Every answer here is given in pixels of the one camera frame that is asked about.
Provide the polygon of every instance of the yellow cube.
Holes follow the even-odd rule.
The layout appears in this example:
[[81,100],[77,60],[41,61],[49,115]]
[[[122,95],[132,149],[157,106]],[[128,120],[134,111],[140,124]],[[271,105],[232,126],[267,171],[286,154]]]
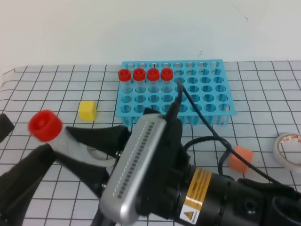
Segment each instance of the yellow cube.
[[81,101],[79,104],[79,117],[83,121],[94,121],[96,118],[96,104],[93,100]]

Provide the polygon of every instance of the grid pattern table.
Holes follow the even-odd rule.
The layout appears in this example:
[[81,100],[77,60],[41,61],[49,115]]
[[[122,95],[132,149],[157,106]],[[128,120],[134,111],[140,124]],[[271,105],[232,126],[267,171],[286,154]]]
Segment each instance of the grid pattern table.
[[[15,124],[14,131],[0,143],[0,175],[40,142],[27,130],[29,119],[42,109],[51,109],[65,125],[103,128],[121,123],[115,117],[121,65],[27,66],[5,74],[0,88],[0,113]],[[225,127],[213,125],[233,147],[241,145],[254,151],[253,164],[265,173],[301,191],[301,175],[291,173],[275,162],[272,148],[284,132],[301,130],[301,61],[229,62],[225,69],[237,115]],[[97,102],[95,121],[81,121],[80,100]],[[182,143],[208,136],[205,125],[183,127]],[[224,148],[209,141],[189,149],[190,162],[217,173],[217,162]],[[290,153],[301,160],[301,153]],[[245,177],[266,182],[249,170],[246,174],[228,167],[224,173],[235,179]],[[65,167],[54,163],[38,187],[25,216],[24,226],[88,226],[98,200]],[[136,226],[174,226],[155,215],[140,218]]]

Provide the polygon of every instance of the red cap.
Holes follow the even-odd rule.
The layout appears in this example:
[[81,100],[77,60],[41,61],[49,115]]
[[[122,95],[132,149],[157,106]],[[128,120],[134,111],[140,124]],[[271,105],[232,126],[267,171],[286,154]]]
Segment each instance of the red cap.
[[149,81],[157,81],[160,78],[160,72],[157,68],[151,68],[147,71],[147,79]]
[[28,130],[40,141],[56,138],[62,130],[62,121],[50,110],[36,113],[28,124]]
[[133,78],[135,81],[145,80],[145,70],[142,68],[136,68],[133,70]]
[[170,81],[174,77],[174,71],[171,68],[163,68],[161,70],[161,79],[163,81]]
[[129,81],[131,80],[131,72],[129,69],[121,69],[118,72],[118,77],[120,81]]

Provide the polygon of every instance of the warning label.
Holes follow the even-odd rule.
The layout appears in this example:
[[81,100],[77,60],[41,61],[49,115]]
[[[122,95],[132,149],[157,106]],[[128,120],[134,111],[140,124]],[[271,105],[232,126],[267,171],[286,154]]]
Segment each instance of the warning label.
[[184,214],[189,218],[189,220],[192,219],[193,212],[184,212]]
[[212,173],[196,168],[189,186],[180,219],[196,224],[201,211]]

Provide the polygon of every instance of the orange foam block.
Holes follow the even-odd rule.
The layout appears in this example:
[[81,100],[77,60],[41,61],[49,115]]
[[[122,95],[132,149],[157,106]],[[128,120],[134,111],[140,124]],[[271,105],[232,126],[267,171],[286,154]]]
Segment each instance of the orange foam block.
[[[245,160],[247,160],[249,163],[251,163],[254,153],[246,148],[243,148],[241,146],[237,146],[235,149],[235,152],[237,152],[241,157],[243,157]],[[232,154],[230,158],[230,164],[229,167],[240,172],[240,173],[246,173],[248,170],[248,166],[245,165],[241,160],[239,160],[235,155]]]

